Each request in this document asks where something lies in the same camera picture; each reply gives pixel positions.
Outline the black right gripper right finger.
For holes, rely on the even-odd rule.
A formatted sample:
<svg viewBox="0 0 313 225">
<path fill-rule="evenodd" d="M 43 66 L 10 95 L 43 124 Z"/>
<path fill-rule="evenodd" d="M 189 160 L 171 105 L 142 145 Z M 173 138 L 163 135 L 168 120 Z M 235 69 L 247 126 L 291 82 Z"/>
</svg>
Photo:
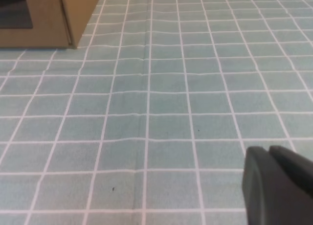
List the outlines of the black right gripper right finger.
<svg viewBox="0 0 313 225">
<path fill-rule="evenodd" d="M 270 146 L 269 153 L 291 181 L 307 194 L 313 194 L 313 162 L 282 146 Z"/>
</svg>

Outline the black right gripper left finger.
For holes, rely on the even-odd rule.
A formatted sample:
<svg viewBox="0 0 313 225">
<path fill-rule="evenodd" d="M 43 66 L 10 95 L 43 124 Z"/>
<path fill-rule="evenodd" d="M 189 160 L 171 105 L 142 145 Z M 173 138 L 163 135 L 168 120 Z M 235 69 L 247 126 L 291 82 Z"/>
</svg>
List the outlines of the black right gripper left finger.
<svg viewBox="0 0 313 225">
<path fill-rule="evenodd" d="M 313 195 L 290 180 L 269 150 L 247 148 L 242 191 L 249 225 L 313 223 Z"/>
</svg>

